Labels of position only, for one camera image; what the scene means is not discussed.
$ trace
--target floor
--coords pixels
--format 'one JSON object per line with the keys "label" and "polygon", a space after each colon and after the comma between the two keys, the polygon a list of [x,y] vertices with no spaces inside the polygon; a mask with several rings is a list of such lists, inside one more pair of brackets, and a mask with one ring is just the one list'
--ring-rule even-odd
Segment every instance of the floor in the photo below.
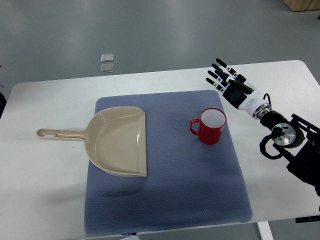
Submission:
{"label": "floor", "polygon": [[[22,82],[202,68],[215,58],[229,65],[301,60],[320,83],[320,11],[291,12],[282,0],[0,3],[0,91],[7,99]],[[113,73],[100,73],[103,53],[114,54]],[[320,222],[269,224],[275,240],[320,236]],[[259,240],[260,235],[252,223],[140,238]]]}

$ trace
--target robotic hand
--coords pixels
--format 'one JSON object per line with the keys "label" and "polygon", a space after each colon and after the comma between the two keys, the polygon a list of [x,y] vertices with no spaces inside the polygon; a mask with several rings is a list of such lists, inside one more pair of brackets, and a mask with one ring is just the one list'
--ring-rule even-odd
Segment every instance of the robotic hand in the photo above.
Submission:
{"label": "robotic hand", "polygon": [[[320,196],[320,129],[295,114],[292,114],[292,120],[288,121],[271,109],[267,93],[261,98],[257,88],[243,75],[238,74],[222,60],[217,58],[216,61],[222,68],[213,63],[215,70],[209,70],[208,73],[215,80],[207,77],[206,81],[221,92],[232,106],[246,111],[271,131],[271,134],[261,141],[260,152],[273,160],[285,157],[289,161],[286,166],[288,171],[303,182],[314,186],[317,195]],[[307,142],[294,156],[286,149],[296,148],[303,143],[303,131],[306,132]],[[269,140],[273,140],[272,146],[279,152],[278,155],[272,156],[267,153],[266,144]]]}

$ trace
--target gray mat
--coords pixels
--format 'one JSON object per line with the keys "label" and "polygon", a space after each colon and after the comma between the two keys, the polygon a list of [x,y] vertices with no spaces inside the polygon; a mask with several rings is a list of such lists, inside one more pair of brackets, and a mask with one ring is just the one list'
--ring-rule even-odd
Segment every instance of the gray mat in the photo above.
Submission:
{"label": "gray mat", "polygon": [[118,177],[89,162],[84,223],[88,234],[124,234],[248,222],[252,210],[227,125],[205,145],[189,122],[211,107],[213,90],[104,97],[95,113],[118,106],[146,113],[148,177]]}

